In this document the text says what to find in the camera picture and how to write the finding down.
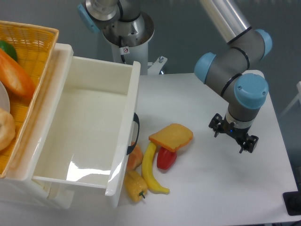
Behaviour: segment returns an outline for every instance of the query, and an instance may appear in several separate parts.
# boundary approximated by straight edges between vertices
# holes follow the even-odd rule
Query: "bin handle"
[[[137,141],[138,141],[138,137],[139,137],[139,130],[140,130],[140,122],[139,122],[139,117],[136,113],[134,113],[134,122],[136,122],[138,124],[138,132],[137,132],[137,137],[136,137],[136,141],[135,143],[133,143],[133,145],[127,147],[127,155],[131,154],[131,152],[133,151],[133,149],[136,147]]]

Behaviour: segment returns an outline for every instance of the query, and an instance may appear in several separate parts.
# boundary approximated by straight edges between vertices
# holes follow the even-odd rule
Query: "warning sticker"
[[[130,53],[130,48],[128,46],[119,48],[120,55],[125,55]]]

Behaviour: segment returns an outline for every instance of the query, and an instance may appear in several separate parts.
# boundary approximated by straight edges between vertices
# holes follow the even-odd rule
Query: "white table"
[[[1,202],[0,224],[222,226],[300,220],[287,214],[282,199],[283,192],[297,187],[270,97],[249,131],[259,137],[252,154],[239,154],[234,139],[214,138],[209,129],[211,118],[224,115],[227,106],[193,74],[141,76],[137,114],[143,151],[148,136],[170,123],[194,132],[169,171],[159,171],[154,160],[154,176],[170,194],[148,192],[145,200],[132,204],[122,190],[114,210],[93,190],[79,193],[69,210]]]

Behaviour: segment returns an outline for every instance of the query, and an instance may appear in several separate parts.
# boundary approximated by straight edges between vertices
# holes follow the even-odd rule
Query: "plastic toy food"
[[[161,147],[157,156],[157,167],[162,170],[168,170],[177,159],[177,152],[171,152]]]
[[[152,173],[152,164],[156,153],[157,146],[150,142],[142,160],[142,177],[145,180],[148,188],[154,193],[168,194],[169,189],[162,187],[155,179]]]
[[[6,52],[11,58],[18,62],[17,52],[15,48],[6,41],[0,40],[0,48]]]
[[[149,136],[149,140],[171,152],[187,145],[193,138],[193,132],[181,124],[170,124],[157,133]]]
[[[127,160],[127,171],[134,170],[138,166],[141,165],[143,159],[143,153],[140,149],[139,145],[136,145],[136,147],[133,149],[131,154],[128,156]]]
[[[35,85],[26,71],[0,48],[0,81],[16,95],[31,99]]]
[[[16,134],[13,116],[0,108],[0,151],[6,148]]]
[[[126,172],[123,182],[128,196],[134,201],[139,202],[145,198],[147,185],[144,179],[135,170]]]

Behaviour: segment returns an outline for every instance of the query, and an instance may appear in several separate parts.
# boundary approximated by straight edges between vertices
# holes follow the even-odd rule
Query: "toy banana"
[[[169,188],[162,187],[152,173],[152,164],[156,149],[157,146],[150,142],[142,160],[142,177],[145,180],[148,189],[150,189],[152,192],[168,194]]]

